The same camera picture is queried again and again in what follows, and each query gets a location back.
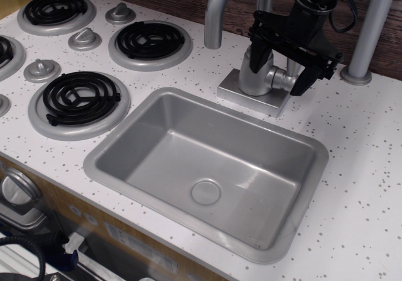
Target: sink drain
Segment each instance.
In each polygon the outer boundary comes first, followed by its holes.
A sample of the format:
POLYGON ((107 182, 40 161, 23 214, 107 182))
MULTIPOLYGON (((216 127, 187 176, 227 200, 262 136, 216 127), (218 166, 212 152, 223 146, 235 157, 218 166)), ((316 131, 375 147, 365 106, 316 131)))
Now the sink drain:
POLYGON ((194 185, 191 194, 197 203, 209 205, 218 201, 220 190, 211 180, 202 180, 194 185))

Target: sink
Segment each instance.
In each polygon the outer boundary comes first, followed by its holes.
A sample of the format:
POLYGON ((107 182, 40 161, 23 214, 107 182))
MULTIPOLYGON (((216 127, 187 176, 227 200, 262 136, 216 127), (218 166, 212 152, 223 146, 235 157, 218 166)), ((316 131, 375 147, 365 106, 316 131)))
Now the sink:
POLYGON ((288 251, 328 162, 317 140, 174 88, 84 161, 93 180, 256 263, 288 251))

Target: gray pipe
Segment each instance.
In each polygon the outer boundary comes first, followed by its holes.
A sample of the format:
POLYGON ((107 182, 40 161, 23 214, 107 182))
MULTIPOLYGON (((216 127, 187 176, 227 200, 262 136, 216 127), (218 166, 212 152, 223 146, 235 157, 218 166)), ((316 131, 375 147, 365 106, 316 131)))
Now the gray pipe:
POLYGON ((354 85, 371 80, 368 71, 379 36, 383 30, 392 0, 371 0, 350 65, 341 72, 342 78, 354 85))
POLYGON ((257 10, 272 13, 274 0, 257 0, 257 10))
POLYGON ((204 44, 216 50, 222 43, 223 15, 228 0, 208 0, 205 11, 204 44))

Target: countertop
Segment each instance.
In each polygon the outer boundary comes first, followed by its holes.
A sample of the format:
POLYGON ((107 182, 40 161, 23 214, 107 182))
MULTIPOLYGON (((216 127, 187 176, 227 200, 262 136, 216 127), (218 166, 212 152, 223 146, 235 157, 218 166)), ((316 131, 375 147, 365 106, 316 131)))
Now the countertop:
MULTIPOLYGON (((331 80, 318 80, 301 97, 292 97, 275 119, 217 97, 219 83, 240 68, 247 38, 224 33, 222 47, 208 50, 203 25, 127 4, 137 21, 170 21, 193 39, 192 53, 176 67, 134 72, 116 65, 107 52, 110 37, 123 25, 109 24, 104 15, 120 1, 91 1, 97 15, 88 27, 100 34, 102 44, 89 52, 68 47, 72 34, 23 32, 17 12, 0 20, 0 35, 17 39, 26 49, 23 67, 0 82, 0 94, 12 103, 0 118, 0 155, 231 280, 401 280, 402 82, 374 74, 370 84, 352 86, 341 81, 340 66, 331 80), (329 163, 286 256, 270 265, 252 263, 90 180, 82 163, 107 133, 56 141, 30 126, 28 103, 43 84, 25 81, 23 70, 37 58, 56 60, 63 73, 93 70, 117 77, 129 89, 130 112, 153 90, 177 87, 323 143, 329 163)), ((275 64, 285 67, 286 60, 276 54, 275 64)))

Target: stove burner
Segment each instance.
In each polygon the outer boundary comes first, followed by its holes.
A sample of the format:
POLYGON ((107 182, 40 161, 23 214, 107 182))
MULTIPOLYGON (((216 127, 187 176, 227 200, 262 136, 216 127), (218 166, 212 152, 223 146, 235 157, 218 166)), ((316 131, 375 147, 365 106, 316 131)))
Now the stove burner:
POLYGON ((17 22, 29 34, 56 36, 87 26, 95 14, 89 0, 32 0, 18 11, 17 22))
POLYGON ((52 113, 46 115, 52 126, 93 122, 110 113, 121 100, 114 83, 95 72, 63 74, 49 83, 42 98, 52 113))
POLYGON ((166 21, 135 22, 113 34, 109 55, 118 65, 139 71, 157 71, 184 61, 192 40, 181 27, 166 21))
POLYGON ((0 65, 12 58, 13 49, 11 48, 10 41, 5 37, 0 36, 0 65))
MULTIPOLYGON (((109 75, 109 74, 103 74, 100 72, 75 72, 72 74, 68 75, 62 75, 59 78, 66 79, 67 77, 70 77, 70 75, 75 75, 75 74, 84 74, 84 75, 95 75, 95 79, 104 79, 107 78, 110 81, 113 82, 113 84, 116 86, 116 93, 114 93, 112 89, 112 85, 109 86, 110 82, 106 80, 106 85, 107 87, 107 95, 110 97, 109 101, 106 102, 114 102, 114 107, 105 115, 101 116, 100 118, 96 119, 93 122, 90 123, 85 123, 85 124, 58 124, 56 127, 52 126, 47 118, 48 114, 54 115, 53 112, 51 112, 46 106, 45 103, 43 102, 43 93, 45 89, 50 85, 52 82, 49 84, 41 86, 32 96, 31 101, 28 105, 28 117, 30 119, 32 127, 39 132, 41 135, 51 138, 53 140, 59 140, 59 141, 80 141, 80 140, 86 140, 88 138, 93 138, 95 136, 101 135, 105 133, 106 131, 109 131, 116 127, 127 115, 129 108, 130 108, 130 95, 129 92, 126 88, 126 86, 116 77, 109 75)), ((68 106, 67 104, 64 104, 62 101, 62 95, 64 97, 67 97, 69 101, 67 103, 74 103, 78 102, 75 101, 77 99, 77 96, 75 93, 78 94, 78 99, 83 99, 85 97, 89 97, 88 100, 83 102, 83 104, 75 104, 77 107, 82 107, 85 104, 84 103, 90 103, 93 101, 95 92, 94 92, 94 84, 90 80, 90 87, 81 87, 81 86, 75 86, 71 88, 71 92, 67 92, 70 88, 65 88, 64 92, 60 92, 59 99, 57 99, 57 102, 59 102, 62 106, 66 106, 69 109, 74 110, 74 108, 70 108, 73 106, 68 106)), ((103 88, 97 87, 99 90, 99 95, 100 97, 104 97, 104 90, 103 88)), ((52 98, 49 96, 47 101, 50 104, 53 104, 52 98)))
POLYGON ((32 0, 24 13, 33 25, 54 25, 84 14, 87 8, 84 0, 32 0))
POLYGON ((170 25, 135 22, 123 28, 116 41, 130 59, 147 60, 174 54, 184 44, 184 37, 170 25))
POLYGON ((0 36, 0 81, 15 74, 25 61, 25 49, 14 38, 0 36))

